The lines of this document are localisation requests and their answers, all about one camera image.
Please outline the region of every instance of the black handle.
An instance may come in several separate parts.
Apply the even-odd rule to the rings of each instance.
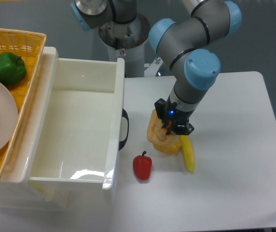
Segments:
[[[126,119],[127,121],[127,134],[126,137],[123,141],[120,141],[119,143],[119,151],[125,146],[128,138],[128,132],[129,132],[129,119],[128,119],[128,114],[125,109],[122,110],[122,117]]]

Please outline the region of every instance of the banana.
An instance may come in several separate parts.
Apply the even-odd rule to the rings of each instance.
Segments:
[[[187,135],[181,135],[180,140],[182,143],[184,165],[192,173],[195,169],[195,155],[191,141]]]

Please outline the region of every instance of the yellow basket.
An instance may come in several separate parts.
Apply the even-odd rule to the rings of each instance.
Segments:
[[[0,149],[0,178],[13,150],[14,141],[26,111],[26,102],[30,98],[30,91],[36,84],[35,79],[37,77],[35,72],[39,65],[45,42],[45,34],[22,30],[0,29],[0,53],[12,52],[15,55],[21,56],[27,69],[27,75],[21,82],[8,87],[17,104],[18,120],[9,142]]]

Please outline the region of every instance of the gray floor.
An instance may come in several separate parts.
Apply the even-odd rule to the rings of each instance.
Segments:
[[[84,32],[74,18],[71,0],[0,2],[0,28],[47,34],[62,58],[108,60],[96,31]],[[208,46],[218,55],[222,72],[258,71],[263,74],[276,116],[276,0],[235,0],[243,14],[236,34]],[[138,0],[138,10],[151,25],[163,17],[182,22],[189,18],[180,0]],[[146,45],[146,62],[155,53]]]

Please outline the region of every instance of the white drawer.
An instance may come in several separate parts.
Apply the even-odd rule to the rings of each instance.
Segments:
[[[34,101],[0,184],[96,190],[111,200],[123,113],[124,60],[57,56],[55,48],[44,48]]]

